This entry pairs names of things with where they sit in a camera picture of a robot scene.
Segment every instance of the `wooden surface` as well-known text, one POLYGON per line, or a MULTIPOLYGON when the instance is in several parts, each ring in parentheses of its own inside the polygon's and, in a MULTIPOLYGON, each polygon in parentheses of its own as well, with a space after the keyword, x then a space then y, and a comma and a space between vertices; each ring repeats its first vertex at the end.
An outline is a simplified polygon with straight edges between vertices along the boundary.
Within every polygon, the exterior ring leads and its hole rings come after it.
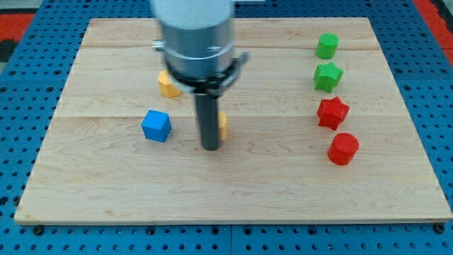
POLYGON ((442 222, 451 211, 366 18, 236 19, 251 53, 220 99, 228 134, 200 146, 191 95, 160 95, 165 68, 151 19, 93 19, 16 212, 20 224, 179 225, 442 222), (345 73, 314 90, 318 37, 340 38, 345 73), (351 109, 318 127, 322 98, 351 109), (170 114, 167 142, 146 140, 148 109, 170 114), (327 156, 335 134, 360 141, 352 163, 327 156))

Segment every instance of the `yellow block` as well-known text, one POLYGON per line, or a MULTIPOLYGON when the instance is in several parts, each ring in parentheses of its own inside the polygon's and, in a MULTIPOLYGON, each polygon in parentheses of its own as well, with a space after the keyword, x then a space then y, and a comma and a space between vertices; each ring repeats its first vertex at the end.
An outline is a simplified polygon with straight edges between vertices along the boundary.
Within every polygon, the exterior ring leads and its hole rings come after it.
POLYGON ((220 140, 225 141, 227 138, 227 115, 225 112, 219 112, 219 129, 220 129, 220 140))
POLYGON ((168 70, 163 70, 159 73, 157 82, 159 83, 159 90, 161 91, 162 95, 168 98, 172 98, 181 94, 181 91, 171 83, 168 70))

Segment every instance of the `green star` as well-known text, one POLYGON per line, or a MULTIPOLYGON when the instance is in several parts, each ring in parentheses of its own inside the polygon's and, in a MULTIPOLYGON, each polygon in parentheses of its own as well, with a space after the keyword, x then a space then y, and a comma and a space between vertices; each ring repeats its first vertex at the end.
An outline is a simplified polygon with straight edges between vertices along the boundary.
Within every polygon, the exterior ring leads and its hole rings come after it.
POLYGON ((313 78, 316 81, 315 89, 322 89, 331 93, 333 87, 340 82, 341 74, 343 74, 343 70, 335 66, 333 62, 318 64, 313 78))

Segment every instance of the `blue cube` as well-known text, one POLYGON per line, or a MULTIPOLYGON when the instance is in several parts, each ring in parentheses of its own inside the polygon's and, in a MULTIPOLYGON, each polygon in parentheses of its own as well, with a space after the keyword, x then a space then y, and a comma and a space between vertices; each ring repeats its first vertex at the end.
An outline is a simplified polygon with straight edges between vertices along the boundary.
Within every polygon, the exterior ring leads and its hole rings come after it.
POLYGON ((149 110, 142 121, 142 129, 147 139, 165 142, 171 130, 170 116, 156 110, 149 110))

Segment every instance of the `red star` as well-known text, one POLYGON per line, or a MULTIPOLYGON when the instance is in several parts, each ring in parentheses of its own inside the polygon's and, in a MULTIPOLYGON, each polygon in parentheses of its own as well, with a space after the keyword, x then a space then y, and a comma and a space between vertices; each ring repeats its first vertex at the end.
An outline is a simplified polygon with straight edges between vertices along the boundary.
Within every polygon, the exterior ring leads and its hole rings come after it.
POLYGON ((330 127, 337 130, 348 114, 349 106, 345 105, 339 97, 322 99, 318 108, 319 126, 330 127))

